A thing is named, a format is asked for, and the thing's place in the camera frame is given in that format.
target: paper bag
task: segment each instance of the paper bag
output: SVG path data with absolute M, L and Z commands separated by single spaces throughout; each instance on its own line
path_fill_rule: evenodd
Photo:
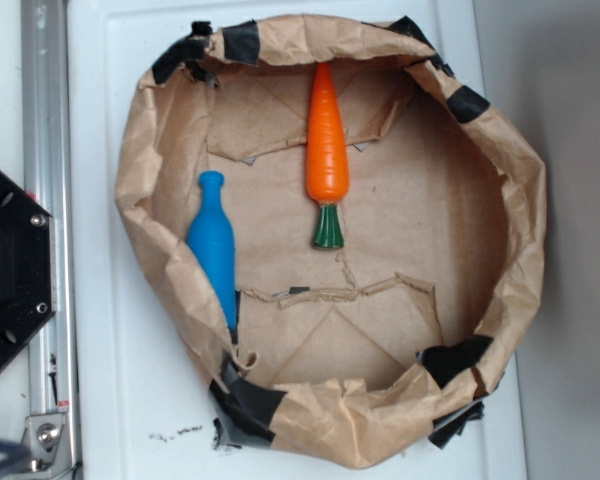
M 341 251 L 311 248 L 316 62 L 349 145 Z M 237 242 L 233 339 L 184 241 L 207 169 Z M 442 445 L 481 415 L 539 305 L 544 165 L 407 17 L 194 23 L 140 79 L 115 196 L 229 443 L 351 468 Z

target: orange carrot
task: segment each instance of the orange carrot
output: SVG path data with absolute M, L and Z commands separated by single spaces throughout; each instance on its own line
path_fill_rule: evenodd
M 307 193 L 320 205 L 313 239 L 317 248 L 344 245 L 336 204 L 349 190 L 349 165 L 338 99 L 329 65 L 319 63 L 313 84 L 307 136 Z

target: metal rail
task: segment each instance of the metal rail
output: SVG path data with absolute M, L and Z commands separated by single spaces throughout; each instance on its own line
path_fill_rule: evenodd
M 23 0 L 22 93 L 25 189 L 54 217 L 56 315 L 29 344 L 33 453 L 13 479 L 57 478 L 80 465 L 80 421 L 70 210 L 69 93 L 65 0 Z M 54 433 L 53 444 L 48 443 Z

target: blue toy bottle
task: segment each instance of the blue toy bottle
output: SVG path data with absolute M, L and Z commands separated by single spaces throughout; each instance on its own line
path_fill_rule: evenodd
M 222 209 L 224 176 L 213 170 L 200 175 L 202 205 L 193 219 L 187 245 L 198 258 L 220 299 L 229 330 L 236 327 L 235 256 L 233 228 Z

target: black electrical tape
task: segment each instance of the black electrical tape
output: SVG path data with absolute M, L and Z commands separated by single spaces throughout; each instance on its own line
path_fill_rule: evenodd
M 260 56 L 258 24 L 250 20 L 240 25 L 222 29 L 224 57 L 234 62 L 257 65 Z
M 444 388 L 460 372 L 475 366 L 491 342 L 491 337 L 473 335 L 453 347 L 430 347 L 417 356 L 440 388 Z
M 291 287 L 289 289 L 289 295 L 297 295 L 298 293 L 308 292 L 311 287 Z
M 462 431 L 467 422 L 482 419 L 484 417 L 484 404 L 482 402 L 477 402 L 458 412 L 460 412 L 460 414 L 450 422 L 446 423 L 442 428 L 435 429 L 436 422 L 445 421 L 448 416 L 453 416 L 456 412 L 434 421 L 435 431 L 429 435 L 429 441 L 436 447 L 442 449 L 449 443 L 454 435 L 462 435 Z
M 208 44 L 209 39 L 206 37 L 186 37 L 171 45 L 151 67 L 156 84 L 160 85 L 169 80 L 171 74 L 181 63 L 202 60 L 204 49 Z
M 420 30 L 420 27 L 416 24 L 416 22 L 411 20 L 406 15 L 397 22 L 394 22 L 391 25 L 389 25 L 387 27 L 387 30 L 400 33 L 402 35 L 407 35 L 409 37 L 413 37 L 416 40 L 419 40 L 422 43 L 426 43 L 431 48 L 433 48 L 433 45 L 431 45 L 431 42 L 427 40 L 427 37 L 424 35 L 424 33 L 422 33 L 422 30 Z
M 447 106 L 458 123 L 469 123 L 486 112 L 490 103 L 469 87 L 462 86 L 447 99 Z
M 238 344 L 238 323 L 240 323 L 240 303 L 242 301 L 242 294 L 240 290 L 236 290 L 236 326 L 233 330 L 229 330 L 231 334 L 231 343 L 234 345 Z
M 225 393 L 215 380 L 210 387 L 222 424 L 222 431 L 217 429 L 220 443 L 269 447 L 275 438 L 275 433 L 269 430 L 269 424 L 286 392 L 248 382 L 242 378 L 227 354 L 220 376 L 229 393 Z
M 191 33 L 171 45 L 151 67 L 156 84 L 160 85 L 169 80 L 181 63 L 187 65 L 195 79 L 207 80 L 207 72 L 200 68 L 195 60 L 204 58 L 204 50 L 209 45 L 208 37 L 212 33 L 211 22 L 193 22 Z
M 425 34 L 422 33 L 422 30 L 420 30 L 420 27 L 416 24 L 416 22 L 414 22 L 407 16 L 404 16 L 397 22 L 394 22 L 391 25 L 389 25 L 387 27 L 387 30 L 391 30 L 392 32 L 400 33 L 402 35 L 407 35 L 409 37 L 415 38 L 416 40 L 426 45 L 429 45 L 429 47 L 435 50 L 435 48 L 427 39 Z M 442 60 L 442 57 L 439 54 L 436 53 L 435 55 L 432 55 L 431 57 L 429 57 L 429 60 L 431 60 L 433 66 L 436 67 L 438 70 L 442 70 L 448 76 L 453 77 L 453 70 L 451 69 L 448 63 L 444 63 L 444 60 Z

